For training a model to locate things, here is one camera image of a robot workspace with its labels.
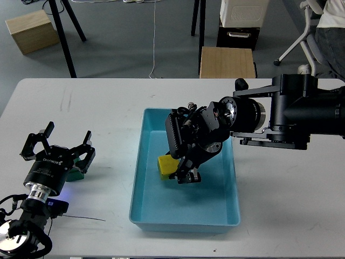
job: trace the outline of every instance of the black drawer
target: black drawer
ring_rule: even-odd
[[[219,27],[217,47],[236,47],[255,49],[260,28],[224,28]]]

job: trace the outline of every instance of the drawer handle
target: drawer handle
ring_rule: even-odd
[[[236,37],[236,38],[249,38],[251,36],[250,33],[243,33],[243,32],[228,32],[228,36]]]

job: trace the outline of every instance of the gray pants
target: gray pants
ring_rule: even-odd
[[[330,67],[316,77],[345,81],[345,28],[316,28],[315,39]]]

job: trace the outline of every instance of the chair leg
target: chair leg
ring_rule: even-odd
[[[308,62],[310,64],[310,67],[312,69],[312,76],[315,77],[316,75],[316,64],[315,64],[315,61],[314,61],[314,58],[313,58],[313,55],[311,54],[310,52],[310,49],[309,47],[307,46],[306,42],[305,41],[302,41],[301,42],[301,47],[303,49],[303,52],[304,54],[306,55],[307,59],[308,59]]]
[[[299,44],[301,43],[303,40],[306,39],[309,30],[310,30],[310,26],[311,26],[311,21],[310,21],[310,16],[312,14],[312,10],[310,9],[310,7],[306,7],[305,8],[305,18],[306,18],[306,27],[304,29],[304,32],[302,33],[302,35],[283,53],[283,55],[281,55],[278,59],[276,59],[274,61],[274,65],[279,66],[280,62]]]

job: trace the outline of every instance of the light blue plastic tray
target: light blue plastic tray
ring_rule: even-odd
[[[162,181],[157,158],[169,151],[164,126],[169,113],[144,111],[129,218],[148,231],[225,233],[240,223],[231,139],[200,166],[200,183]]]

